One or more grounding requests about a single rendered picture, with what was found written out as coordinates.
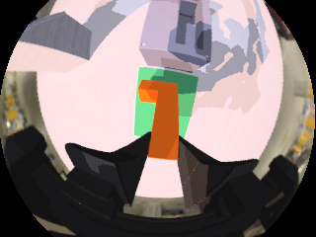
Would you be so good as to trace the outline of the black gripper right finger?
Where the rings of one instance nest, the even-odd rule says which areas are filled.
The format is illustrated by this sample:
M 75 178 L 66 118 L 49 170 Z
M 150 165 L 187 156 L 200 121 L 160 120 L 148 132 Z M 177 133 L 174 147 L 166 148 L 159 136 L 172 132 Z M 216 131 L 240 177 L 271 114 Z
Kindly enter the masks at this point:
M 181 178 L 185 209 L 198 209 L 206 198 L 212 197 L 229 179 L 248 174 L 258 166 L 260 159 L 250 158 L 244 161 L 216 161 L 204 151 L 198 150 L 192 143 L 178 135 L 179 155 L 178 171 Z

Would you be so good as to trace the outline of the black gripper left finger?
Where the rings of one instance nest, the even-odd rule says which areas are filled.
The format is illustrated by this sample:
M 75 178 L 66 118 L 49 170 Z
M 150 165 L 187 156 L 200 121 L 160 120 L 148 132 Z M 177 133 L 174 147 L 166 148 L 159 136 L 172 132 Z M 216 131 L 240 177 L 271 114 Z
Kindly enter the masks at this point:
M 130 208 L 149 155 L 150 133 L 151 131 L 147 131 L 142 137 L 112 153 L 79 146 L 74 142 L 66 142 L 63 147 L 74 167 L 79 167 L 79 170 L 95 175 L 96 178 L 114 183 L 119 196 L 125 202 L 124 205 Z

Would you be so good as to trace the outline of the orange l-shaped part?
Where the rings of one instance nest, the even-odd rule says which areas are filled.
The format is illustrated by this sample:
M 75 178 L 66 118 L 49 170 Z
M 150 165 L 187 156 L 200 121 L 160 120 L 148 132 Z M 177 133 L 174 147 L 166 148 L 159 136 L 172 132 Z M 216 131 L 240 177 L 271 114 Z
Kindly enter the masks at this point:
M 178 161 L 178 84 L 162 82 L 162 80 L 141 79 L 138 94 L 141 102 L 155 104 L 147 158 Z

